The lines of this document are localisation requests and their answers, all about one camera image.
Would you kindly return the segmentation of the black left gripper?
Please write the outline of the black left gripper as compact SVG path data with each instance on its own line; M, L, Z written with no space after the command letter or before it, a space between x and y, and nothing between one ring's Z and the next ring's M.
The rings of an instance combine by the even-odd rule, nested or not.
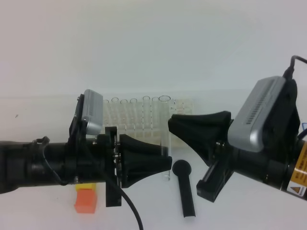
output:
M99 135L86 134L86 121L82 120L84 94L77 99L75 115L69 128L69 150L77 158L85 157L90 169L106 183L106 206L119 207L122 204L119 169L117 160L118 130L115 126L101 129ZM138 181L169 171L172 157L165 152L167 147L150 144L134 139L126 134L119 136L120 152L124 160L122 166L122 188L128 188Z

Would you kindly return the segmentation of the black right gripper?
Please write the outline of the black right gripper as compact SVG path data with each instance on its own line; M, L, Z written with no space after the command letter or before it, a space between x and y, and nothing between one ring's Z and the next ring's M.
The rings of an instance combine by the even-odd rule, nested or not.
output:
M234 172L233 150L227 142L231 113L208 115L174 114L169 132L190 146L209 167L196 185L197 195L214 202Z

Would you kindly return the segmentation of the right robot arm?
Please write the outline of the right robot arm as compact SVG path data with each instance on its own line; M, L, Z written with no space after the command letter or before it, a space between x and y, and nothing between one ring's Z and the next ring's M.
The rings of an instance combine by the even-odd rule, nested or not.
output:
M197 195L214 202L233 173L286 192L303 140L297 138L298 111L294 110L281 139L271 148L250 152L229 144L234 123L229 111L208 115L173 115L169 131L191 147L209 167L196 185Z

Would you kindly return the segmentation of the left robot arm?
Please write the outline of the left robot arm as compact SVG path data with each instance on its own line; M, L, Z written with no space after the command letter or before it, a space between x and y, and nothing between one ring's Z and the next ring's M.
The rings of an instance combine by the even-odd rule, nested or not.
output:
M106 206L119 207L119 189L169 171L172 158L167 147L118 134L114 126L101 133L103 103L96 92L80 95L65 143L51 143L47 137L1 143L1 193L20 187L104 182Z

